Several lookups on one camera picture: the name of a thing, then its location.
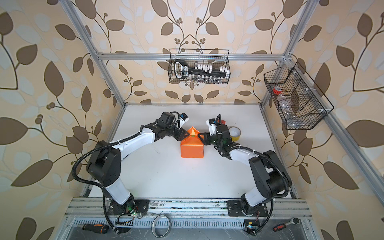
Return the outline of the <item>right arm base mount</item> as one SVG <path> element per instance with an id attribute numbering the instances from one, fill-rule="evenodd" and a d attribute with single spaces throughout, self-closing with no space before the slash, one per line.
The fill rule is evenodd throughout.
<path id="1" fill-rule="evenodd" d="M 227 210 L 230 217 L 267 217 L 269 212 L 266 206 L 262 204 L 250 207 L 244 201 L 227 201 Z"/>

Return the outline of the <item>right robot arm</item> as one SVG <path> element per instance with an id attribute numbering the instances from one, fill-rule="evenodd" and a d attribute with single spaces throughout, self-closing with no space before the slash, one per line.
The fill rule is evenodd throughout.
<path id="1" fill-rule="evenodd" d="M 260 153 L 234 142 L 226 125 L 217 125 L 214 131 L 198 134 L 198 138 L 205 146 L 214 146 L 221 157 L 250 167 L 255 186 L 241 196 L 245 215 L 253 215 L 257 207 L 289 194 L 292 180 L 274 151 Z"/>

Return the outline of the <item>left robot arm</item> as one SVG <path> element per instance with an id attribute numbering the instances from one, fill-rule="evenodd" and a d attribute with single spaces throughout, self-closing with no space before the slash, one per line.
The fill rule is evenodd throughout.
<path id="1" fill-rule="evenodd" d="M 100 188 L 103 195 L 120 206 L 133 203 L 133 195 L 124 186 L 120 175 L 122 161 L 139 148 L 152 144 L 164 137 L 173 137 L 182 141 L 189 136 L 183 129 L 188 121 L 185 113 L 163 112 L 154 122 L 142 125 L 137 133 L 112 143 L 100 141 L 95 148 L 81 156 L 72 167 L 74 180 Z M 78 176 L 77 168 L 80 163 L 90 157 L 86 171 L 95 179 L 89 181 Z"/>

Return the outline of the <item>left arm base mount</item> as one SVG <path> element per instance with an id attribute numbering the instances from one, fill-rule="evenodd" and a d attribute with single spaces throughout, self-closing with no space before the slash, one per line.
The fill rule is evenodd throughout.
<path id="1" fill-rule="evenodd" d="M 114 200 L 111 200 L 111 203 L 108 209 L 108 214 L 113 216 L 120 216 L 123 214 L 145 215 L 149 210 L 149 203 L 150 203 L 150 200 L 135 199 L 132 201 L 128 201 L 123 205 L 119 205 Z"/>

